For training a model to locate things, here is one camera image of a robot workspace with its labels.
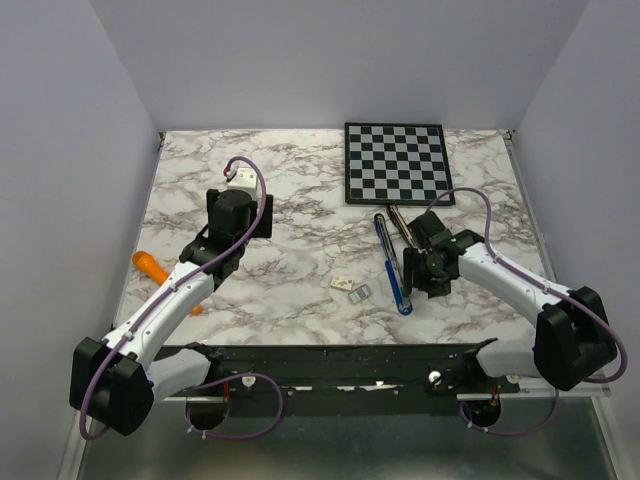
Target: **blue tool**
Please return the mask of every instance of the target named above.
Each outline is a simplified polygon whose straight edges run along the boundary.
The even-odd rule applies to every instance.
[[[386,259],[386,261],[384,262],[384,266],[386,267],[387,274],[389,275],[389,282],[391,283],[391,290],[393,291],[393,298],[395,298],[398,312],[400,312],[402,315],[409,315],[413,311],[413,305],[411,305],[411,300],[409,300],[409,297],[405,296],[405,294],[402,292],[402,277],[400,275],[400,265],[398,264],[398,257],[396,257],[396,252],[393,249],[393,244],[391,243],[391,237],[389,236],[389,231],[387,230],[384,215],[377,213],[373,217],[373,223],[376,226],[376,233],[380,238],[382,250],[384,251],[384,256]]]

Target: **black and white checkerboard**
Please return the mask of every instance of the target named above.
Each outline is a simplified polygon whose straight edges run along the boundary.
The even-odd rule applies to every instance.
[[[347,203],[429,205],[453,187],[442,126],[345,124],[345,175]]]

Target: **wall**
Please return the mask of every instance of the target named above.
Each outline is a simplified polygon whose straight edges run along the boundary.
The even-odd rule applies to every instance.
[[[513,128],[587,0],[92,0],[163,129]]]
[[[562,282],[600,291],[630,351],[613,402],[640,472],[640,3],[592,0],[521,122],[516,152]]]
[[[85,0],[0,5],[0,471],[55,478],[71,354],[107,331],[157,133]]]

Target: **marble table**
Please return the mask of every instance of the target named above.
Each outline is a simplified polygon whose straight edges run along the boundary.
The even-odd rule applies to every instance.
[[[542,273],[540,256],[500,133],[445,131],[455,186],[480,188],[495,207],[492,240],[503,254]],[[137,249],[170,269],[206,223],[205,193],[225,188],[234,155],[251,157],[275,196],[273,237],[252,240],[238,272],[189,316],[167,344],[324,345],[478,342],[533,336],[515,311],[481,287],[460,279],[447,297],[412,295],[414,311],[395,307],[373,227],[380,207],[344,203],[341,130],[170,132],[164,145]],[[484,207],[471,194],[438,213],[454,233],[482,232]],[[407,221],[421,207],[405,207]],[[403,242],[388,222],[397,251]],[[329,288],[333,275],[368,284],[373,295],[352,305]],[[118,322],[134,313],[156,286],[133,267]]]

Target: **orange handle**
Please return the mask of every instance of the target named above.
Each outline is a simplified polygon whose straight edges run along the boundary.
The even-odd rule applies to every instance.
[[[138,270],[149,275],[158,285],[162,285],[169,278],[169,274],[156,263],[155,258],[143,250],[134,253],[131,261]],[[202,312],[201,305],[191,309],[192,315],[198,315],[200,312]]]

